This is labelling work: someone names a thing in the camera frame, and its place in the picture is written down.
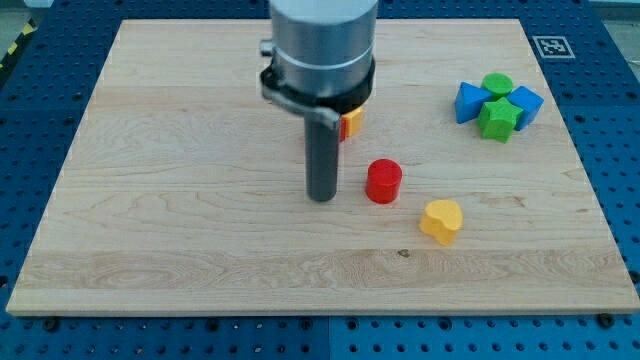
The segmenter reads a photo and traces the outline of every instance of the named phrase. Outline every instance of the blue pegboard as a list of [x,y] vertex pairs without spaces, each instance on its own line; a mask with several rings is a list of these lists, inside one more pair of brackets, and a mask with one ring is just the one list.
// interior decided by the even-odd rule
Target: blue pegboard
[[[589,4],[381,0],[379,16],[520,19],[637,281],[640,85]],[[0,93],[3,309],[120,21],[267,17],[264,0],[54,3]],[[545,57],[534,36],[564,37],[574,57]],[[640,358],[640,316],[15,319],[0,312],[0,359],[445,356]]]

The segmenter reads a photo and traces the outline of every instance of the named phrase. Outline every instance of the toy block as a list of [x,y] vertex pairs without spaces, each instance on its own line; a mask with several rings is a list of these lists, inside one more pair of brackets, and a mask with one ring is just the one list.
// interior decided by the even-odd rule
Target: toy block
[[480,109],[482,109],[482,104],[490,101],[492,96],[493,94],[485,89],[467,82],[460,83],[460,89],[458,89],[458,95],[454,103],[458,124],[464,124],[477,118],[478,114],[480,114]]
[[388,204],[398,197],[402,169],[395,161],[378,159],[369,165],[365,193],[371,201]]
[[491,92],[495,101],[509,95],[513,90],[513,81],[505,74],[491,73],[482,79],[482,88]]
[[340,142],[347,138],[347,120],[344,116],[340,117]]
[[453,200],[436,200],[424,208],[420,230],[440,245],[450,246],[462,228],[462,210]]
[[513,90],[513,92],[507,96],[507,100],[522,109],[522,115],[515,128],[517,131],[524,129],[533,122],[544,102],[544,99],[540,95],[524,86],[519,86]]
[[506,143],[521,115],[522,109],[512,105],[506,98],[484,103],[478,115],[482,138]]
[[362,129],[362,120],[364,119],[364,109],[362,106],[342,115],[347,122],[347,137],[357,134]]

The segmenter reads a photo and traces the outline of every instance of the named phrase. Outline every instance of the wood grain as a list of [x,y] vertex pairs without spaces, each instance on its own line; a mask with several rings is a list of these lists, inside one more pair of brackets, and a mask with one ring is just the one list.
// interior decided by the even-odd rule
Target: wood grain
[[[379,21],[339,193],[305,196],[302,120],[267,104],[265,21],[124,21],[7,307],[18,316],[577,314],[640,307],[515,20]],[[509,143],[455,123],[493,71],[545,98]],[[397,201],[364,195],[389,157]],[[451,248],[418,229],[455,199]]]

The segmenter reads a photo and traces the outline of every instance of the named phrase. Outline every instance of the metal cylinder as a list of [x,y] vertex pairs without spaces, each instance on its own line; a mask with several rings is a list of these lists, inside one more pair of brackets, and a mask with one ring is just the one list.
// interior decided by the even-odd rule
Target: metal cylinder
[[301,93],[329,98],[367,77],[377,0],[271,0],[272,66]]

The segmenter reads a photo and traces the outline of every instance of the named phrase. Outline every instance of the red cylinder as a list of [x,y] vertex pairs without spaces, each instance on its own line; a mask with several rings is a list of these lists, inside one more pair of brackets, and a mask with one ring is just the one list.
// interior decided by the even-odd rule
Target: red cylinder
[[369,165],[365,192],[371,201],[388,204],[398,197],[402,169],[395,161],[378,159]]

